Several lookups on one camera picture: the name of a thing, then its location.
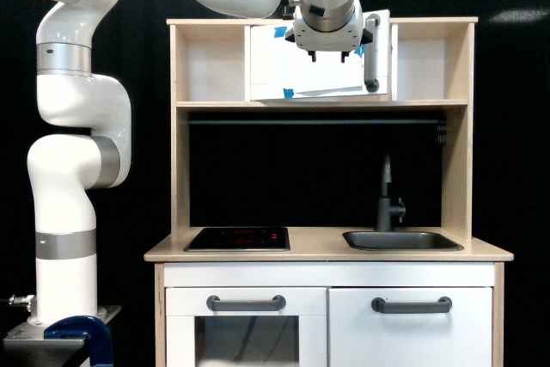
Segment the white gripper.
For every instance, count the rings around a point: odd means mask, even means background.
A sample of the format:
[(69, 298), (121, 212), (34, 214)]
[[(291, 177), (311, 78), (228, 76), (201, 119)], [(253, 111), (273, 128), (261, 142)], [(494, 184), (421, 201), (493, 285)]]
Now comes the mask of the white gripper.
[(284, 39), (307, 51), (313, 62), (317, 52), (341, 52), (340, 61), (344, 63), (351, 51), (373, 42), (374, 27), (364, 27), (359, 0), (348, 0), (335, 9), (299, 0), (293, 27), (286, 31)]

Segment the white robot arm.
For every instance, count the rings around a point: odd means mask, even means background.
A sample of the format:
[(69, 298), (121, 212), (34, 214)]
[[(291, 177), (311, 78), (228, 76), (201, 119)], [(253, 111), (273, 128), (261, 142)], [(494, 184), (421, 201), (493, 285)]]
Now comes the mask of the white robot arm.
[[(36, 298), (33, 320), (50, 326), (95, 317), (96, 216), (88, 190), (121, 184), (131, 166), (131, 103), (124, 86), (91, 68), (92, 39), (119, 0), (52, 0), (36, 34), (37, 105), (60, 133), (27, 154), (34, 196)], [(281, 0), (196, 0), (241, 18), (267, 18)], [(368, 39), (358, 0), (298, 0), (297, 45), (350, 52)]]

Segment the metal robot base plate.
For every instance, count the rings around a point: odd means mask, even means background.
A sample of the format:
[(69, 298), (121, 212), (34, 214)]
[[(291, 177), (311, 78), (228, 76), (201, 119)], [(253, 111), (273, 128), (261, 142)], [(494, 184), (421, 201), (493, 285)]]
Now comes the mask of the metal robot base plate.
[[(120, 311), (119, 305), (107, 305), (92, 316), (106, 323), (111, 331), (113, 319)], [(49, 326), (25, 321), (8, 331), (1, 344), (1, 365), (91, 366), (86, 339), (44, 339), (43, 333)]]

